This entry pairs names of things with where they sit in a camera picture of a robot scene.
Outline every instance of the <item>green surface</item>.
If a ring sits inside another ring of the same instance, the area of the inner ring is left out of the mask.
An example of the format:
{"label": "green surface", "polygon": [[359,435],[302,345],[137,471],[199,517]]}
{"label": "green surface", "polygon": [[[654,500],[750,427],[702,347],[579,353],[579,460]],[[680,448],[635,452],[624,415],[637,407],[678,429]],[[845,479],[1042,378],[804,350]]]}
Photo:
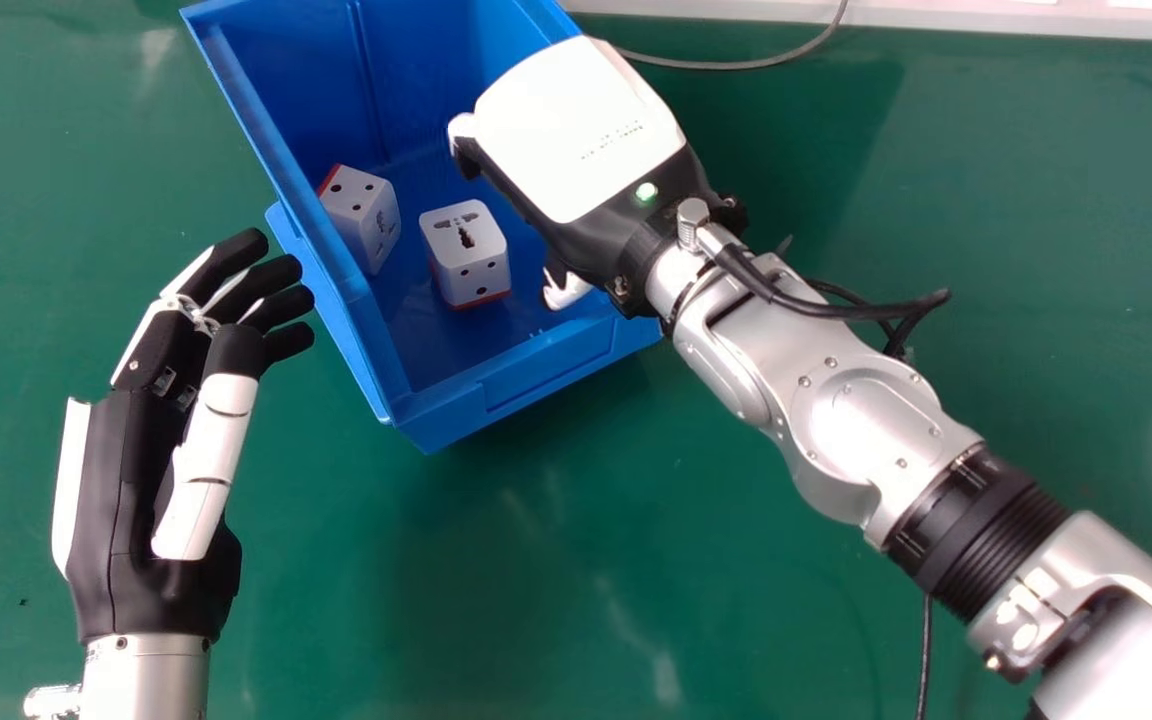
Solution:
{"label": "green surface", "polygon": [[[40,6],[0,1],[0,717],[81,670],[47,541],[65,396],[273,197],[172,3]],[[806,36],[586,22],[689,55]],[[795,233],[799,268],[874,300],[954,287],[914,342],[946,404],[1152,552],[1152,45],[856,29],[645,74],[756,247]],[[667,347],[423,457],[323,342],[247,447],[215,719],[914,712],[914,585]],[[931,717],[1023,715],[938,619]]]}

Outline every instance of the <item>white cube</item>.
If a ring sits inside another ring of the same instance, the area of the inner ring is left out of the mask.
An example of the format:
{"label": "white cube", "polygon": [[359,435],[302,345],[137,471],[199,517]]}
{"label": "white cube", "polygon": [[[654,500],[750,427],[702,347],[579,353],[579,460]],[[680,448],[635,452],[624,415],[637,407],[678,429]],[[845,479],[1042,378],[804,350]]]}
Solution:
{"label": "white cube", "polygon": [[508,295],[508,245],[483,200],[420,214],[420,233],[448,305],[463,310]]}
{"label": "white cube", "polygon": [[339,164],[319,187],[319,200],[340,236],[355,245],[364,272],[378,273],[402,233],[394,185],[387,179]]}

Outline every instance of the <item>screw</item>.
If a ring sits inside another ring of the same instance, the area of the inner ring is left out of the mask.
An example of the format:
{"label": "screw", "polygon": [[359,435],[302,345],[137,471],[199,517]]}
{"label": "screw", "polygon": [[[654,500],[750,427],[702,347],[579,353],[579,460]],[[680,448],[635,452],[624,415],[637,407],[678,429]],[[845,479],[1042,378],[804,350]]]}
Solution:
{"label": "screw", "polygon": [[679,245],[689,252],[700,251],[700,241],[696,240],[696,228],[708,221],[708,205],[699,197],[689,197],[679,204]]}

